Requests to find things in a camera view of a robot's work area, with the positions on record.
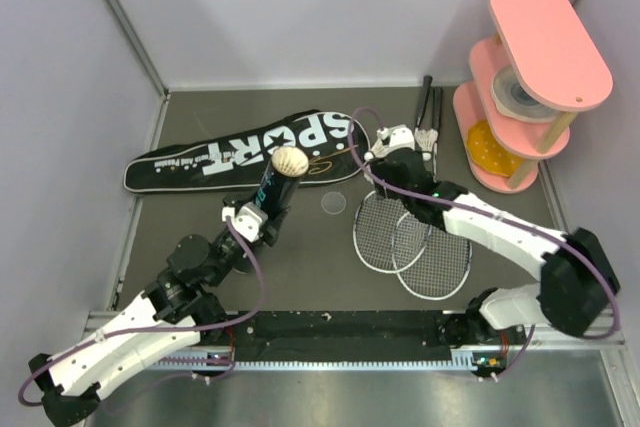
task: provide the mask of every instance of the small transparent circle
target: small transparent circle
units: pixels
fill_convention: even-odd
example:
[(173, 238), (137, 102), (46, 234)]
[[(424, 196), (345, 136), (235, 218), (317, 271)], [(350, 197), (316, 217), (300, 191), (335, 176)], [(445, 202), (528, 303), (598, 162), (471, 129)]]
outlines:
[(322, 209), (331, 215), (337, 215), (347, 208), (347, 199), (340, 192), (329, 192), (322, 197)]

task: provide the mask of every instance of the black racket grip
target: black racket grip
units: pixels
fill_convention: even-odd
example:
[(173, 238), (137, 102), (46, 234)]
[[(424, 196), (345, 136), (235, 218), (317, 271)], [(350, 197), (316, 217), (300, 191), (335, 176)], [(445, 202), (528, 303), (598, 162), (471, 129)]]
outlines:
[(420, 97), (418, 99), (418, 107), (416, 107), (416, 120), (415, 120), (415, 130), (418, 130), (422, 125), (422, 119), (424, 119), (424, 114), (427, 112), (427, 102), (429, 102), (429, 92), (431, 92), (431, 82), (433, 82), (433, 77), (430, 75), (425, 75), (422, 78), (422, 88), (420, 89)]
[(440, 132), (440, 118), (442, 117), (442, 87), (433, 89), (433, 112), (431, 113), (431, 128)]

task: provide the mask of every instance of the yellow object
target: yellow object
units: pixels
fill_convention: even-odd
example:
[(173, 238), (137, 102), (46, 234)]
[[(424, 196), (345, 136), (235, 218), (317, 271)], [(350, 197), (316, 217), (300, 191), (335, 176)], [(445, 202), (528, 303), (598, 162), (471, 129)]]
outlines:
[(522, 158), (507, 152), (496, 141), (486, 120), (469, 129), (467, 151), (480, 168), (502, 177), (511, 177), (522, 162)]

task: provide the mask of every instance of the pink shelf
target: pink shelf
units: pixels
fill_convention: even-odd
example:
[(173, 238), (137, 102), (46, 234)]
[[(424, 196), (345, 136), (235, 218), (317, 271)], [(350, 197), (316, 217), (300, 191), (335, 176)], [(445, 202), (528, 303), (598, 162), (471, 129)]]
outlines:
[(458, 127), (460, 127), (462, 142), (465, 144), (465, 152), (467, 153), (467, 160), (469, 161), (471, 172), (475, 178), (478, 179), (478, 182), (491, 190), (503, 194), (517, 194), (533, 184), (538, 176), (537, 169), (532, 171), (516, 189), (511, 189), (507, 185), (508, 179), (506, 177), (490, 174), (482, 170), (471, 160), (466, 147), (467, 133), (471, 127), (485, 118), (485, 112), (478, 95), (478, 89), (476, 89), (473, 82), (462, 84), (456, 89), (453, 95), (453, 111), (458, 119)]
[(584, 112), (613, 79), (569, 0), (490, 0), (490, 11), (522, 87), (538, 102)]
[(471, 49), (469, 64), (493, 136), (505, 149), (526, 159), (541, 160), (557, 155), (566, 147), (569, 142), (569, 128), (560, 135), (548, 152), (541, 154), (536, 150), (536, 145), (550, 124), (529, 124), (498, 112), (491, 96), (491, 84), (496, 73), (509, 65), (509, 58), (501, 44), (493, 39), (481, 40)]

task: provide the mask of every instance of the wooden dowel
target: wooden dowel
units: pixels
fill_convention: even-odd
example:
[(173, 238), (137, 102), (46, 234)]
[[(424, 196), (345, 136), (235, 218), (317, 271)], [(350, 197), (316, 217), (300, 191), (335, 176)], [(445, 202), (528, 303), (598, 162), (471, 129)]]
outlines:
[(575, 112), (562, 112), (561, 114), (558, 114), (542, 136), (542, 139), (540, 139), (540, 142), (538, 142), (536, 150), (541, 154), (548, 152), (577, 115), (578, 114)]
[(518, 166), (509, 180), (507, 180), (507, 186), (510, 189), (516, 189), (524, 181), (524, 179), (531, 173), (532, 170), (538, 168), (538, 161), (532, 159), (523, 159), (522, 163)]

